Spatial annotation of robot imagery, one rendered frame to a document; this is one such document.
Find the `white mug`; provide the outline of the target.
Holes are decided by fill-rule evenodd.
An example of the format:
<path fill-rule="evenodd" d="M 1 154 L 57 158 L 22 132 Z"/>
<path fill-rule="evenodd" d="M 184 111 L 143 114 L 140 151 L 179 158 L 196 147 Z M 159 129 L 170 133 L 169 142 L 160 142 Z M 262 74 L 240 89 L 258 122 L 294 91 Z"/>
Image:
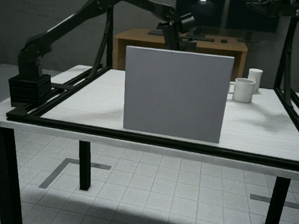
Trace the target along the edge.
<path fill-rule="evenodd" d="M 252 101 L 255 81 L 245 78 L 238 78 L 235 82 L 230 82 L 230 85 L 235 85 L 234 90 L 229 91 L 228 94 L 232 94 L 233 100 L 242 103 L 249 103 Z"/>

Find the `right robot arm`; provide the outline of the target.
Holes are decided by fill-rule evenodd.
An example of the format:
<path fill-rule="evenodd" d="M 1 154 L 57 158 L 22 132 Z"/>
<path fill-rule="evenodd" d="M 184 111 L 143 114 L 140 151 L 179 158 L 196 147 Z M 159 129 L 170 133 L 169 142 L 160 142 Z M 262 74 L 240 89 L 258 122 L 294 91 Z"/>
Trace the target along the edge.
<path fill-rule="evenodd" d="M 196 30 L 197 28 L 192 13 L 179 16 L 176 14 L 175 8 L 170 5 L 155 3 L 150 0 L 88 0 L 79 11 L 58 25 L 47 32 L 35 35 L 26 41 L 24 48 L 18 55 L 19 76 L 17 79 L 37 80 L 42 77 L 42 65 L 40 64 L 40 60 L 37 59 L 38 57 L 43 57 L 46 53 L 51 52 L 52 47 L 50 46 L 56 40 L 63 37 L 85 21 L 106 13 L 110 7 L 120 1 L 125 1 L 149 11 L 160 20 L 166 21 L 166 23 L 163 24 L 159 23 L 156 28 L 156 30 L 162 30 L 164 40 L 178 37 L 178 32 L 184 34 Z M 171 24 L 170 21 L 172 20 L 176 22 Z M 188 41 L 183 41 L 182 38 L 180 38 L 179 49 L 182 52 L 184 50 L 195 51 L 197 47 L 196 44 L 197 41 L 194 41 L 194 38 L 189 38 Z"/>

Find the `white cylinder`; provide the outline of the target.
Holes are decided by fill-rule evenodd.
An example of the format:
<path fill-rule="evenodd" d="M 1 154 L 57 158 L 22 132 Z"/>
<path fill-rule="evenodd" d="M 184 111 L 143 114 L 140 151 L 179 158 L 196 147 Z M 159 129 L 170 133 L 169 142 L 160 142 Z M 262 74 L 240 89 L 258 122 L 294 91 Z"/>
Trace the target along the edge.
<path fill-rule="evenodd" d="M 248 79 L 255 81 L 254 92 L 258 92 L 262 73 L 263 73 L 263 71 L 260 69 L 250 69 L 249 70 Z"/>

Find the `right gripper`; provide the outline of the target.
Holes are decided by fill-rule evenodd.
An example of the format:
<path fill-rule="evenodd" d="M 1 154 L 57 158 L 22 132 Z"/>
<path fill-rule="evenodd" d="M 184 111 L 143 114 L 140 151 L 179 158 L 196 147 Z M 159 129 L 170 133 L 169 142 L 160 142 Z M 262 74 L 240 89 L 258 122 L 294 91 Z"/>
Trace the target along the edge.
<path fill-rule="evenodd" d="M 167 50 L 172 51 L 180 51 L 179 49 L 179 36 L 175 37 L 173 39 L 165 40 L 165 46 L 167 47 Z"/>

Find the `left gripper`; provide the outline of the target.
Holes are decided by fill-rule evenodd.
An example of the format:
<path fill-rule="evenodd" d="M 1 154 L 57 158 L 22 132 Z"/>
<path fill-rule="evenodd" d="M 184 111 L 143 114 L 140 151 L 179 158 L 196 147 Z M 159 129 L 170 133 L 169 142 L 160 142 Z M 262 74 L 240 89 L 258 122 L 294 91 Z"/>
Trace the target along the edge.
<path fill-rule="evenodd" d="M 264 3 L 265 2 L 265 3 Z M 282 1 L 281 0 L 260 0 L 259 2 L 246 3 L 245 6 L 248 8 L 269 17 L 278 16 L 289 16 L 292 10 L 293 1 Z M 281 8 L 280 8 L 281 6 Z M 279 14 L 278 14 L 279 13 Z"/>

